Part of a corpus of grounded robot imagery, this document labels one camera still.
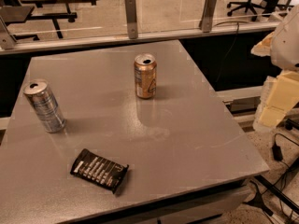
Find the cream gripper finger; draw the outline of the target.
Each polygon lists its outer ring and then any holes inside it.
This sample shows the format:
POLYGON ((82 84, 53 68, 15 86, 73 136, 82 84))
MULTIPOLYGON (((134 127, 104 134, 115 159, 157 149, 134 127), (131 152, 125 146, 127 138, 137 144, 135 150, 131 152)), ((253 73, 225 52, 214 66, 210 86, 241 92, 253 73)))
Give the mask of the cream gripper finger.
POLYGON ((253 129, 270 132, 299 103, 299 74, 283 70, 276 77, 267 77, 255 113, 253 129))
POLYGON ((263 40, 254 45, 250 52, 260 57, 269 56, 273 35, 274 33, 267 35, 263 40))

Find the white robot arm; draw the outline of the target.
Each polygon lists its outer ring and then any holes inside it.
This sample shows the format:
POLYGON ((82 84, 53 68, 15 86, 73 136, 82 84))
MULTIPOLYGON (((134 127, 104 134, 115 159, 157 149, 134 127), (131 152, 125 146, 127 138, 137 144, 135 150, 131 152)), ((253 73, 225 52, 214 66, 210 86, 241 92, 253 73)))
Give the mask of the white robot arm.
POLYGON ((253 129, 264 133, 275 129, 299 103, 299 6, 293 7, 251 53, 269 56, 271 63, 281 69, 278 76, 268 76, 262 86, 253 129))

